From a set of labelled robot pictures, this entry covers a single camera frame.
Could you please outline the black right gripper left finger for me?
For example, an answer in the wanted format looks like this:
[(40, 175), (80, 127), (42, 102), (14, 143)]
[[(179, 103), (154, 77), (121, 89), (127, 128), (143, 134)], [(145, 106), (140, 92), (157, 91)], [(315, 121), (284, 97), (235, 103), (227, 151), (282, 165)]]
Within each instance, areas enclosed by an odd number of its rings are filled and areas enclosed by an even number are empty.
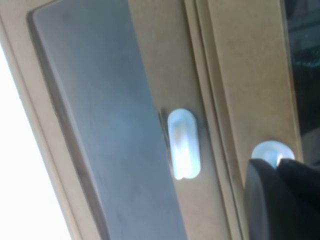
[(251, 240), (318, 240), (320, 207), (299, 200), (273, 168), (251, 159), (244, 190), (246, 219)]

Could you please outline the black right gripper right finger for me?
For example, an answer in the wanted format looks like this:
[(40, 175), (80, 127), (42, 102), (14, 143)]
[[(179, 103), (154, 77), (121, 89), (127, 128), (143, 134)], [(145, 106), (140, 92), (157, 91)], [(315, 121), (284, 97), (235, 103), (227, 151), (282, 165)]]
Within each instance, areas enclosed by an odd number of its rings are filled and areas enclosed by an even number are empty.
[(277, 172), (292, 193), (312, 208), (320, 206), (320, 163), (308, 165), (282, 159)]

